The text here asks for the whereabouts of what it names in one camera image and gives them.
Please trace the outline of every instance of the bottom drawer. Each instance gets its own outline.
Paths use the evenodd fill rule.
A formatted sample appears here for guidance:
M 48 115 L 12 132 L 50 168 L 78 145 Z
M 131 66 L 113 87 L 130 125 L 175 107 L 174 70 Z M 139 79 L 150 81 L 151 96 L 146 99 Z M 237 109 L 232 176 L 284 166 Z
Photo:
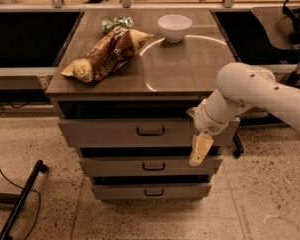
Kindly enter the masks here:
M 211 189 L 209 175 L 94 178 L 96 199 L 203 198 Z

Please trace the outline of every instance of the speckled floor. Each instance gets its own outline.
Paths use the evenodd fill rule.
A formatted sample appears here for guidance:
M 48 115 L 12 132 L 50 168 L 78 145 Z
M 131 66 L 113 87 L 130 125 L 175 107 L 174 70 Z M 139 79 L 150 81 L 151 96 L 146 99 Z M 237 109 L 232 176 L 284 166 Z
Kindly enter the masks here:
M 28 239 L 300 239 L 300 134 L 289 128 L 240 128 L 245 153 L 224 152 L 213 187 L 202 200 L 101 202 L 90 191 L 75 151 L 67 147 L 53 115 L 0 118 L 0 164 L 24 185 L 42 159 L 34 189 L 42 195 L 37 224 Z M 0 176 L 0 192 L 19 190 Z M 38 197 L 30 193 L 11 231 L 24 239 Z M 0 231 L 9 215 L 0 206 Z

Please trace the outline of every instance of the cabinet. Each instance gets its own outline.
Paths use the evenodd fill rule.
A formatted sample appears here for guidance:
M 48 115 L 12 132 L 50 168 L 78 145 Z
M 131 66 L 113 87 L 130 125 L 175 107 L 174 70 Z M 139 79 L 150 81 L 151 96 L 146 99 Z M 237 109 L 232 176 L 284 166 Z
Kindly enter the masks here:
M 215 89 L 215 75 L 231 61 L 231 52 L 207 10 L 147 9 L 147 19 L 142 13 L 129 9 L 135 26 L 154 33 L 142 56 L 137 55 L 96 84 L 62 76 L 61 66 L 46 94 L 59 113 L 60 129 L 69 147 L 77 151 L 97 199 L 203 198 L 212 187 L 222 151 L 231 143 L 239 119 L 214 138 L 203 163 L 191 167 L 192 136 L 198 132 L 186 110 Z M 192 30 L 195 35 L 175 45 L 160 39 L 152 22 L 168 13 L 188 15 L 196 25 Z M 91 42 L 87 31 L 91 26 L 105 17 L 122 15 L 119 9 L 106 13 L 87 10 L 61 65 L 79 57 L 76 47 L 83 53 L 91 48 L 87 45 L 83 49 Z M 217 59 L 211 58 L 211 51 Z M 178 53 L 192 57 L 182 58 Z

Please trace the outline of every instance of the green foil package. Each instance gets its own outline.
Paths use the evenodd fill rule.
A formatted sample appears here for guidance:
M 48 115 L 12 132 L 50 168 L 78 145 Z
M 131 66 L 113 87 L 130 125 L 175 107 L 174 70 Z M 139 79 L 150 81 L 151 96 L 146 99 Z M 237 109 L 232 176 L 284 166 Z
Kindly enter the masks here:
M 133 20 L 131 17 L 108 18 L 102 21 L 103 33 L 107 35 L 115 27 L 133 28 Z

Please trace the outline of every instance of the table top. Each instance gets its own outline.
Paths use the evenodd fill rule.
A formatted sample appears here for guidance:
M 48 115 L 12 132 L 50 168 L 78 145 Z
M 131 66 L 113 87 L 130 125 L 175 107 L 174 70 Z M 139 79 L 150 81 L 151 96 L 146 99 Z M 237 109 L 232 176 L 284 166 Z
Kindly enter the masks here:
M 158 19 L 182 14 L 193 24 L 179 43 L 169 43 L 158 31 Z M 103 37 L 102 20 L 131 16 L 136 30 L 151 34 L 132 60 L 101 82 L 83 83 L 61 75 Z M 210 10 L 188 9 L 88 9 L 47 89 L 47 96 L 157 96 L 208 95 L 215 88 L 219 69 L 234 62 Z

